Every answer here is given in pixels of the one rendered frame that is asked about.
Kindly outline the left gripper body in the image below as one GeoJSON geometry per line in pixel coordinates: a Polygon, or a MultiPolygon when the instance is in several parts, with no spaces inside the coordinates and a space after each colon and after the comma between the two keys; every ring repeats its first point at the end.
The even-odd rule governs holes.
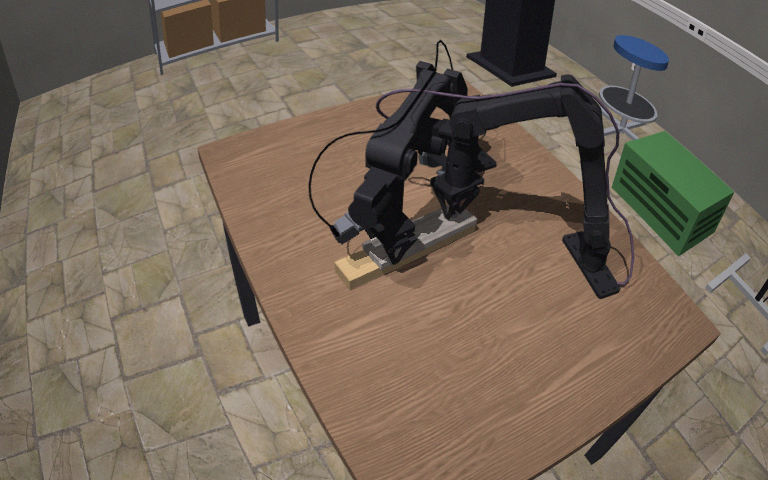
{"type": "Polygon", "coordinates": [[[448,200],[459,202],[479,193],[480,188],[477,186],[484,185],[484,178],[473,170],[475,162],[469,167],[462,167],[455,166],[445,153],[439,156],[423,152],[422,156],[431,157],[442,166],[442,169],[436,171],[438,176],[431,178],[430,185],[448,200]]]}

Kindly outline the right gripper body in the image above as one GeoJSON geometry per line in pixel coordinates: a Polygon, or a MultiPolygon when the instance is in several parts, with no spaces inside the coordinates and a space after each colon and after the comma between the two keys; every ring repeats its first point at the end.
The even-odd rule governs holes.
{"type": "MultiPolygon", "coordinates": [[[[392,204],[375,227],[370,231],[386,247],[387,250],[394,250],[409,242],[405,233],[410,234],[415,231],[415,224],[402,212],[403,199],[392,204]],[[402,212],[402,214],[401,214],[402,212]]],[[[343,235],[354,227],[358,232],[367,228],[357,225],[349,216],[349,213],[335,221],[340,233],[343,235]]]]}

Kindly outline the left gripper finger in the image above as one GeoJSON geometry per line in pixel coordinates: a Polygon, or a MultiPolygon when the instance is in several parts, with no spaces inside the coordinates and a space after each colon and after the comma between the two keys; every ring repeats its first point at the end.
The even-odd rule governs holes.
{"type": "Polygon", "coordinates": [[[461,201],[459,201],[459,202],[455,202],[454,200],[449,201],[442,194],[440,194],[436,189],[433,188],[433,191],[434,191],[436,197],[438,198],[438,200],[439,200],[439,202],[441,204],[441,208],[442,208],[444,217],[449,220],[452,217],[452,215],[454,214],[454,212],[456,211],[456,209],[459,206],[461,201]],[[445,200],[447,200],[447,203],[449,204],[449,211],[448,212],[447,212],[445,200]]]}
{"type": "Polygon", "coordinates": [[[456,210],[456,211],[457,211],[459,214],[461,214],[461,213],[462,213],[462,212],[465,210],[465,208],[466,208],[466,207],[467,207],[467,206],[468,206],[468,205],[469,205],[469,204],[470,204],[470,203],[471,203],[471,202],[472,202],[472,201],[473,201],[473,200],[474,200],[474,199],[475,199],[475,198],[476,198],[478,195],[479,195],[479,193],[476,193],[476,194],[474,194],[474,195],[472,195],[472,196],[468,197],[468,198],[467,198],[467,199],[464,201],[464,203],[463,203],[461,206],[459,205],[459,207],[457,208],[457,210],[456,210]]]}

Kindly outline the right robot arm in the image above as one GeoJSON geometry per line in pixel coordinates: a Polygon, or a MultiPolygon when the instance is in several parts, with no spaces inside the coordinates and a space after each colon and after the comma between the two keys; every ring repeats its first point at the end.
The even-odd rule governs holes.
{"type": "MultiPolygon", "coordinates": [[[[468,94],[461,72],[446,69],[444,74],[440,74],[429,70],[435,70],[433,64],[418,62],[417,82],[413,90],[399,109],[376,130],[398,121],[397,125],[386,131],[374,132],[369,139],[365,167],[370,170],[364,175],[365,181],[355,191],[354,201],[348,208],[351,219],[363,228],[375,227],[390,206],[403,199],[404,180],[417,165],[415,147],[419,135],[435,108],[452,115],[456,102],[461,99],[437,93],[468,94]],[[443,107],[448,107],[450,111],[443,107]]],[[[477,143],[474,171],[482,172],[495,167],[496,161],[477,143]]]]}

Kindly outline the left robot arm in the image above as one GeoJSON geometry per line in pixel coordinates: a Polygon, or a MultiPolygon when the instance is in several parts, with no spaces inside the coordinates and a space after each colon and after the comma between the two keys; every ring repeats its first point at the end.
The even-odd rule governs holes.
{"type": "Polygon", "coordinates": [[[578,87],[558,85],[480,100],[461,98],[450,120],[427,120],[415,150],[441,156],[449,141],[449,161],[468,167],[475,162],[475,136],[511,123],[566,116],[578,142],[586,217],[584,210],[584,232],[564,235],[562,241],[596,296],[603,299],[619,293],[620,286],[605,264],[611,243],[604,130],[602,110],[589,94],[578,87]]]}

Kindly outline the light wooden plank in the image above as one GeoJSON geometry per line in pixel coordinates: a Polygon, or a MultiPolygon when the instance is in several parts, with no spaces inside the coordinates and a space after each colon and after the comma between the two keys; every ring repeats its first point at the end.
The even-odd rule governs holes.
{"type": "Polygon", "coordinates": [[[348,289],[352,290],[474,232],[475,227],[476,225],[382,270],[375,264],[375,262],[367,255],[364,250],[360,250],[338,261],[335,261],[335,272],[348,287],[348,289]]]}

